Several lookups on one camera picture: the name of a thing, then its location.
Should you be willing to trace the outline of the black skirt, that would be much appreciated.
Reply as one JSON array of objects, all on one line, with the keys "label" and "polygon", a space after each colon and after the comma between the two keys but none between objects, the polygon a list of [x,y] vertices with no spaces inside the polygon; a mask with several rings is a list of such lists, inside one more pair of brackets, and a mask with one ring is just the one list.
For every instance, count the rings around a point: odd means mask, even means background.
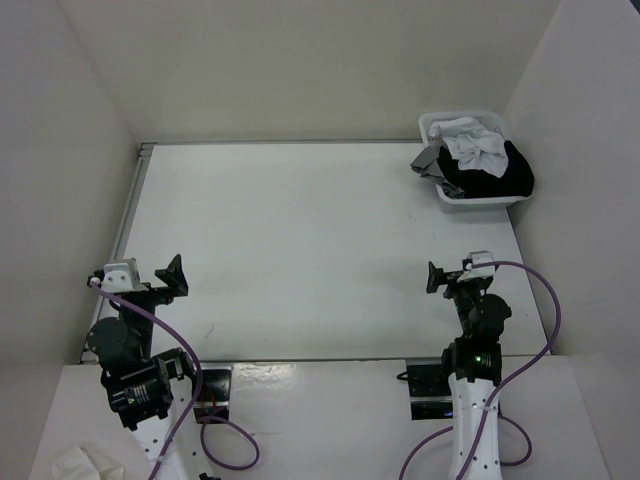
[{"label": "black skirt", "polygon": [[465,198],[530,196],[535,176],[528,161],[510,140],[504,142],[504,147],[509,163],[500,178],[483,170],[460,170],[445,146],[439,149],[437,163],[446,181],[461,189]]}]

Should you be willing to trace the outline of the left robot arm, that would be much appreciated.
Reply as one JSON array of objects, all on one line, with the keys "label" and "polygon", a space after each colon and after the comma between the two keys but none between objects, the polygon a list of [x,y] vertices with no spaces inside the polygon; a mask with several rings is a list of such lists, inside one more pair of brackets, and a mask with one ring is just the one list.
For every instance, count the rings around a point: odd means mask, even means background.
[{"label": "left robot arm", "polygon": [[115,308],[90,328],[89,351],[102,369],[109,407],[142,448],[152,479],[211,479],[214,472],[197,438],[194,406],[203,373],[194,350],[155,314],[187,296],[182,258],[174,256],[143,282],[133,259],[106,264],[87,280]]}]

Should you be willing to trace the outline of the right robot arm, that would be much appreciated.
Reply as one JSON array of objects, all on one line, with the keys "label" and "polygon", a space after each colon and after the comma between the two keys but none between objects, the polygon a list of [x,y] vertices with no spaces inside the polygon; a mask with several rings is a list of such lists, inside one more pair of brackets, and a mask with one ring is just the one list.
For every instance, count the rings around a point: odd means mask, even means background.
[{"label": "right robot arm", "polygon": [[470,253],[457,271],[429,265],[426,292],[444,289],[462,333],[443,351],[438,381],[453,400],[451,479],[500,479],[498,442],[502,353],[499,343],[511,308],[488,292],[496,273],[488,251]]}]

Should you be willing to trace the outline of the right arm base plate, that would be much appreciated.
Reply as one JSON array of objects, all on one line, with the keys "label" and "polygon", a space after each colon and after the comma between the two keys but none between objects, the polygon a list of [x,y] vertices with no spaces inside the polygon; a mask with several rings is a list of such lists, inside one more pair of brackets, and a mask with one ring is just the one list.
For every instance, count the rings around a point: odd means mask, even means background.
[{"label": "right arm base plate", "polygon": [[396,379],[405,382],[413,421],[450,420],[453,417],[451,390],[438,359],[407,360]]}]

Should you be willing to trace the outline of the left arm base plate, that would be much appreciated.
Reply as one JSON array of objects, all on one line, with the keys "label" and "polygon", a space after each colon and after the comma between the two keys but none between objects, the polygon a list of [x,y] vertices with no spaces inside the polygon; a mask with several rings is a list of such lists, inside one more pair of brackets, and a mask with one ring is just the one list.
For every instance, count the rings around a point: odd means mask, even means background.
[{"label": "left arm base plate", "polygon": [[232,383],[230,365],[209,365],[203,368],[203,385],[193,407],[197,424],[207,423],[207,418],[229,418],[229,402]]}]

